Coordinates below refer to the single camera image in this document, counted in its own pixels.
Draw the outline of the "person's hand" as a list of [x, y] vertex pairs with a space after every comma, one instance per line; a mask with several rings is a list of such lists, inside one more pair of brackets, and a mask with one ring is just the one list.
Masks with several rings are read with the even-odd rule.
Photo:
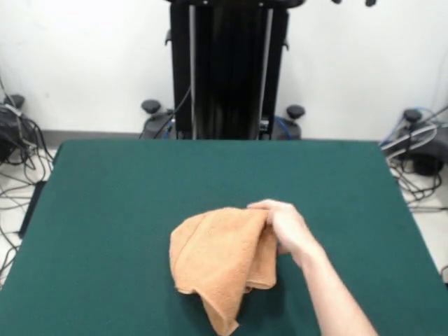
[[292, 204], [264, 199], [249, 204], [247, 208], [267, 212], [266, 223], [273, 228], [280, 252], [291, 254], [297, 265], [301, 266], [303, 260], [320, 247], [304, 218]]

